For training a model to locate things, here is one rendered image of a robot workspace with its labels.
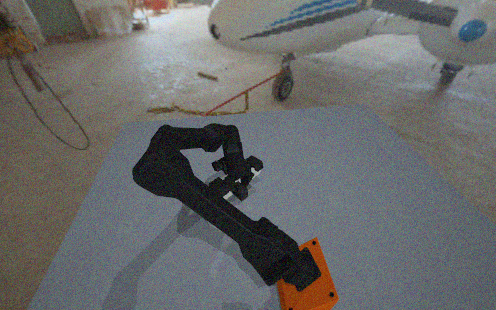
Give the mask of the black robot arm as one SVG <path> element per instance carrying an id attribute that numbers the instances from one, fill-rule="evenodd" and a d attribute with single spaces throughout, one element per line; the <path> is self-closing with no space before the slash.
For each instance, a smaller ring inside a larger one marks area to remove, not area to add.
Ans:
<path id="1" fill-rule="evenodd" d="M 180 200 L 235 240 L 243 257 L 267 286 L 284 279 L 301 292 L 321 276 L 309 249 L 305 247 L 300 251 L 297 242 L 267 218 L 253 221 L 238 210 L 198 179 L 180 152 L 194 148 L 216 152 L 221 145 L 224 157 L 212 162 L 212 167 L 227 175 L 223 159 L 237 163 L 244 157 L 236 126 L 212 123 L 203 128 L 180 128 L 165 124 L 157 130 L 134 166 L 133 180 L 157 196 Z"/>

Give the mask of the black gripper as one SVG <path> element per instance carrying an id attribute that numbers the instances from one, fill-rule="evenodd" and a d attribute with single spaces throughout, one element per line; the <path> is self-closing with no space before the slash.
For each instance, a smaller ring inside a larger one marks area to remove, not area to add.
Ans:
<path id="1" fill-rule="evenodd" d="M 218 177 L 209 183 L 209 187 L 222 197 L 228 194 L 229 191 L 233 192 L 235 196 L 238 196 L 239 186 L 235 184 L 235 181 L 240 179 L 241 184 L 247 188 L 255 175 L 251 171 L 251 168 L 255 168 L 255 171 L 257 172 L 263 168 L 263 162 L 252 155 L 247 159 L 244 159 L 243 157 L 243 159 L 237 163 L 229 163 L 223 159 L 223 163 L 226 164 L 228 176 L 226 176 L 224 180 Z"/>

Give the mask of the black two-prong plug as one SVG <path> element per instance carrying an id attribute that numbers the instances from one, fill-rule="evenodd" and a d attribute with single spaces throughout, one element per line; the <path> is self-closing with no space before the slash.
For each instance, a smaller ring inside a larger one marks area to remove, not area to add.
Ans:
<path id="1" fill-rule="evenodd" d="M 243 201 L 246 197 L 248 197 L 248 189 L 242 185 L 239 181 L 235 183 L 239 186 L 238 196 L 236 196 L 239 200 Z"/>

